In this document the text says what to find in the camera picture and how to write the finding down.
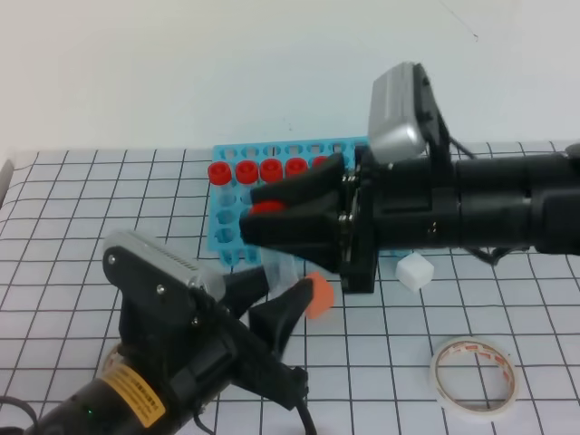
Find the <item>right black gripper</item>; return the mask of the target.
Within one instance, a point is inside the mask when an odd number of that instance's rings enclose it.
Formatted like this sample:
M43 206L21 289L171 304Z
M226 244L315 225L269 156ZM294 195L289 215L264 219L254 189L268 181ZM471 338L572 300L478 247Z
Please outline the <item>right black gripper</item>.
M298 175L253 188L254 205L277 201L285 209L255 215L249 210L239 220L241 237L258 247L277 240L286 253L340 274L345 293L371 293L381 250L456 247L460 242L459 188L450 147L429 146L428 151L428 156L379 164L368 146L357 146L348 208L338 201L309 201L342 186L340 153Z

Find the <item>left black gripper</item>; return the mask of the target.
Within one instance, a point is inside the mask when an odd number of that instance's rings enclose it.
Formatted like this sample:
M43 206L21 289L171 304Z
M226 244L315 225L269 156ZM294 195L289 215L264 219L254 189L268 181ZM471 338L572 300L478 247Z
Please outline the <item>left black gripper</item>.
M217 301L121 247L104 251L103 270L122 293L123 355L183 406L199 407L234 384L288 410L307 394L305 370L282 357L314 298L311 278L263 302L262 266L225 276Z

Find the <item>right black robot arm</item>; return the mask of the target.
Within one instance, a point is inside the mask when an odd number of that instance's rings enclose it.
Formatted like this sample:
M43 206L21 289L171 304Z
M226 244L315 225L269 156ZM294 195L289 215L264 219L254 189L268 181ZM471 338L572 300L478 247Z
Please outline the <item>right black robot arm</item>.
M358 148L355 163L348 172L336 154L255 188L239 222L245 243L310 261L351 294L373 290L383 250L579 251L576 155L454 161L438 152L381 164Z

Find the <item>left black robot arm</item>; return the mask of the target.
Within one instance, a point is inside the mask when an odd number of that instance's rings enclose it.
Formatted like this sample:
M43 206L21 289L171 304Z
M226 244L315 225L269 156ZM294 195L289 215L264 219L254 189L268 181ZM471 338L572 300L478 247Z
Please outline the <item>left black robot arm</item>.
M308 376L282 356L314 299L298 280L268 297L263 267L208 279L169 256L110 246L103 270L122 294L120 359L43 417L32 434L173 434L229 385L297 411L315 433L305 405Z

